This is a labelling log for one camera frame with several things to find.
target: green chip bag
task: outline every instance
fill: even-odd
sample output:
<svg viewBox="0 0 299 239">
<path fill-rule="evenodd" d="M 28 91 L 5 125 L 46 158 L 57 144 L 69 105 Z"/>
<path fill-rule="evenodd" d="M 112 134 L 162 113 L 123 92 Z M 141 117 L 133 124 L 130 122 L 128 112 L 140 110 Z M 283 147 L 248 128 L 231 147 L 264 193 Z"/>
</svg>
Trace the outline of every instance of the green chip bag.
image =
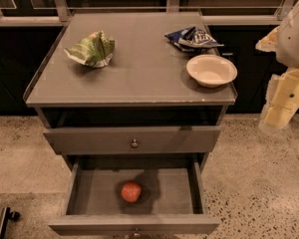
<svg viewBox="0 0 299 239">
<path fill-rule="evenodd" d="M 82 65 L 102 68 L 109 64 L 113 56 L 115 41 L 107 39 L 104 32 L 95 32 L 82 39 L 72 48 L 65 49 L 68 57 Z"/>
</svg>

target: concrete floor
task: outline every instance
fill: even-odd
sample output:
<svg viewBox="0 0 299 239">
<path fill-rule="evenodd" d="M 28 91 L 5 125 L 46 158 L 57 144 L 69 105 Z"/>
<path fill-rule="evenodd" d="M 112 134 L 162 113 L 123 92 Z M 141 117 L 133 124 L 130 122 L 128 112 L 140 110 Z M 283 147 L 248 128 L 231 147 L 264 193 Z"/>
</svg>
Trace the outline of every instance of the concrete floor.
<svg viewBox="0 0 299 239">
<path fill-rule="evenodd" d="M 299 238 L 299 115 L 276 134 L 259 130 L 258 119 L 226 115 L 203 171 L 207 206 L 219 227 L 208 236 L 152 238 Z M 42 131 L 37 117 L 0 117 L 0 212 L 10 206 L 21 213 L 18 222 L 9 221 L 5 238 L 62 238 L 47 223 L 60 215 L 70 170 Z"/>
</svg>

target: crumpled bag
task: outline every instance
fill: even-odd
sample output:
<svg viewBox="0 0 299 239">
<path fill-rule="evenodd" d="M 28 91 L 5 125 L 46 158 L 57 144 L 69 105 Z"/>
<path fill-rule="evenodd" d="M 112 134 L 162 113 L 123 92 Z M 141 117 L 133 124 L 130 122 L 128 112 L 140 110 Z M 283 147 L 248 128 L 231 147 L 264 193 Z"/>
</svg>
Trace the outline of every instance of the crumpled bag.
<svg viewBox="0 0 299 239">
<path fill-rule="evenodd" d="M 182 29 L 165 36 L 183 52 L 200 52 L 201 50 L 223 46 L 197 27 Z"/>
<path fill-rule="evenodd" d="M 106 38 L 103 31 L 95 32 L 64 51 L 68 57 L 84 66 L 102 68 L 109 64 L 115 40 Z"/>
</svg>

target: blue chip bag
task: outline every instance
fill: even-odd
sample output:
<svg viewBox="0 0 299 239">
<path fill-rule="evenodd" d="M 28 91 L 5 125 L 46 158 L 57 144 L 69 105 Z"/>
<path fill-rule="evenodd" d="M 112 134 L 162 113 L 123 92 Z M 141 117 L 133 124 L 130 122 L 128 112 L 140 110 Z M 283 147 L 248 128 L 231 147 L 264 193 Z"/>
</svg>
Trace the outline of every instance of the blue chip bag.
<svg viewBox="0 0 299 239">
<path fill-rule="evenodd" d="M 197 52 L 223 46 L 206 32 L 190 27 L 165 35 L 174 45 L 185 52 Z"/>
</svg>

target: black metal stand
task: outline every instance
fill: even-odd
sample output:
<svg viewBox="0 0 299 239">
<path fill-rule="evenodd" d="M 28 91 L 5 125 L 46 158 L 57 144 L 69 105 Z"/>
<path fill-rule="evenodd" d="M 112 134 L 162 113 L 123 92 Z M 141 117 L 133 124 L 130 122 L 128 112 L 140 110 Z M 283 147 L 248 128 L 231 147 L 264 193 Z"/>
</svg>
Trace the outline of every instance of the black metal stand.
<svg viewBox="0 0 299 239">
<path fill-rule="evenodd" d="M 20 217 L 19 212 L 10 212 L 10 207 L 4 207 L 0 216 L 0 239 L 4 238 L 6 232 L 8 220 L 17 221 Z"/>
</svg>

